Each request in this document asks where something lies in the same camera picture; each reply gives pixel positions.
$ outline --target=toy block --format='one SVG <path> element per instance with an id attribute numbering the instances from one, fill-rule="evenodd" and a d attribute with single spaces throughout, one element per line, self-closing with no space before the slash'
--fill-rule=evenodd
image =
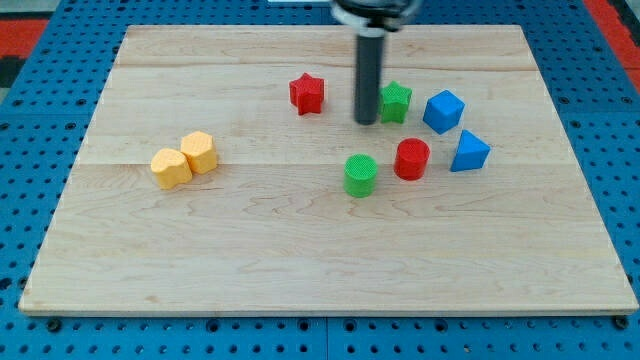
<path id="1" fill-rule="evenodd" d="M 404 139 L 398 144 L 393 171 L 404 180 L 418 180 L 424 175 L 431 150 L 420 139 Z"/>
<path id="2" fill-rule="evenodd" d="M 489 155 L 491 147 L 473 135 L 471 131 L 462 130 L 456 156 L 451 164 L 451 171 L 480 169 Z"/>
<path id="3" fill-rule="evenodd" d="M 378 165 L 371 156 L 352 155 L 344 165 L 344 191 L 356 198 L 371 195 L 376 185 L 377 174 Z"/>
<path id="4" fill-rule="evenodd" d="M 151 171 L 156 175 L 158 186 L 165 190 L 186 183 L 193 177 L 187 157 L 174 149 L 160 149 L 151 159 Z"/>
<path id="5" fill-rule="evenodd" d="M 298 108 L 298 115 L 308 112 L 320 114 L 324 101 L 324 79 L 304 73 L 299 79 L 289 82 L 289 98 Z"/>
<path id="6" fill-rule="evenodd" d="M 460 122 L 464 102 L 451 91 L 444 90 L 427 101 L 422 121 L 442 135 Z"/>
<path id="7" fill-rule="evenodd" d="M 213 136 L 202 131 L 182 138 L 180 151 L 187 157 L 191 171 L 204 174 L 218 167 L 218 154 Z"/>
<path id="8" fill-rule="evenodd" d="M 392 81 L 380 90 L 380 121 L 404 123 L 411 102 L 411 89 Z"/>

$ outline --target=green cylinder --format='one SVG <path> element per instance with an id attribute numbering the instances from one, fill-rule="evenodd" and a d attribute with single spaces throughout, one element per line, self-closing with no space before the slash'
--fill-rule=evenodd
<path id="1" fill-rule="evenodd" d="M 344 191 L 347 194 L 363 198 L 371 195 L 376 186 L 378 165 L 366 154 L 355 154 L 344 165 Z"/>

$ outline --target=green block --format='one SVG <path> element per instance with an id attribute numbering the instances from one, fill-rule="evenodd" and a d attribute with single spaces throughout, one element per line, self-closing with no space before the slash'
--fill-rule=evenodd
<path id="1" fill-rule="evenodd" d="M 411 103 L 411 89 L 392 81 L 386 87 L 380 89 L 380 106 L 378 113 L 381 121 L 404 123 L 404 118 L 409 111 Z"/>
<path id="2" fill-rule="evenodd" d="M 371 195 L 376 186 L 377 174 L 378 165 L 371 156 L 352 155 L 344 165 L 344 191 L 357 198 Z"/>

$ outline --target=black cylinder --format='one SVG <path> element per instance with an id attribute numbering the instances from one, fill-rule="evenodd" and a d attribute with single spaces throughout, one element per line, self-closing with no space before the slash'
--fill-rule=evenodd
<path id="1" fill-rule="evenodd" d="M 371 125 L 378 116 L 384 36 L 358 35 L 356 48 L 354 117 L 358 124 Z"/>

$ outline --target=red cylinder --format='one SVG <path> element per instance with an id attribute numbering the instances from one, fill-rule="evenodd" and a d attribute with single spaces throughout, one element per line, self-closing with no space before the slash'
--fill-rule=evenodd
<path id="1" fill-rule="evenodd" d="M 431 150 L 424 141 L 416 138 L 404 139 L 398 144 L 393 170 L 404 180 L 418 180 L 424 175 Z"/>

